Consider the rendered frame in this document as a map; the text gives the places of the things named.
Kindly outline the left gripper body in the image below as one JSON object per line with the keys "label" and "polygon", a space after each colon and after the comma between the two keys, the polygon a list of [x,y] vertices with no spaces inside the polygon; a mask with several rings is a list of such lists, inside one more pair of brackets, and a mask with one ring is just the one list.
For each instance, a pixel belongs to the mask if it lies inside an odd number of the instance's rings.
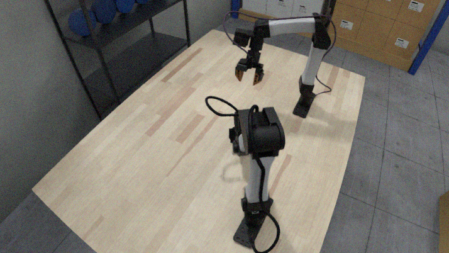
{"label": "left gripper body", "polygon": [[235,127],[229,128],[230,143],[233,143],[233,141],[235,140],[236,136],[237,136],[237,133],[235,132]]}

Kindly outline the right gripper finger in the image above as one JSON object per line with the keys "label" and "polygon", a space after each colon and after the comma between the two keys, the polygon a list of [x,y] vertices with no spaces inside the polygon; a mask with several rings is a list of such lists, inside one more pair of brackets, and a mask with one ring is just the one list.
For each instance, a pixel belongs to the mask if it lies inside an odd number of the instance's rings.
{"label": "right gripper finger", "polygon": [[253,80],[253,86],[254,85],[256,85],[256,84],[258,84],[259,82],[261,82],[261,81],[258,81],[258,74],[257,73],[255,73],[255,75],[254,75],[254,80]]}
{"label": "right gripper finger", "polygon": [[244,71],[241,71],[241,70],[236,70],[236,77],[237,77],[237,79],[241,82],[241,80],[242,80],[242,77],[243,77],[243,74],[244,74]]}

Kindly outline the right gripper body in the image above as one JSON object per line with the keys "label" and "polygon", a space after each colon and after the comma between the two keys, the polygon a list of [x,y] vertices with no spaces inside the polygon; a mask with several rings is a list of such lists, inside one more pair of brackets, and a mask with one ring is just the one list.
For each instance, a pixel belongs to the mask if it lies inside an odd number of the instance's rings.
{"label": "right gripper body", "polygon": [[253,56],[254,61],[257,61],[257,63],[253,63],[253,68],[256,68],[255,73],[257,73],[259,76],[258,81],[261,81],[264,76],[264,73],[263,73],[264,72],[264,70],[263,70],[264,64],[259,63],[261,53],[255,52],[252,50],[248,50],[248,53],[250,54],[250,58],[251,58],[251,56]]}

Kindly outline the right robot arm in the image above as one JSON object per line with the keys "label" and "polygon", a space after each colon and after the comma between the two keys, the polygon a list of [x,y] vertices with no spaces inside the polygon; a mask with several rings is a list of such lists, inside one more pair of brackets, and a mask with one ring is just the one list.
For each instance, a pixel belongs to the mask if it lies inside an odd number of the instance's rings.
{"label": "right robot arm", "polygon": [[[252,51],[259,52],[262,51],[264,38],[270,38],[270,36],[284,33],[313,33],[308,61],[304,72],[299,78],[299,92],[301,95],[292,112],[293,115],[306,118],[316,95],[312,91],[321,59],[331,45],[330,36],[321,17],[309,16],[281,20],[258,19],[255,21],[253,31],[236,28],[233,41],[237,45],[246,48],[251,37],[248,48],[251,48],[250,50]],[[238,61],[236,69],[244,72],[252,69],[253,63],[257,63],[257,61],[253,60],[252,56],[251,59],[242,58]]]}

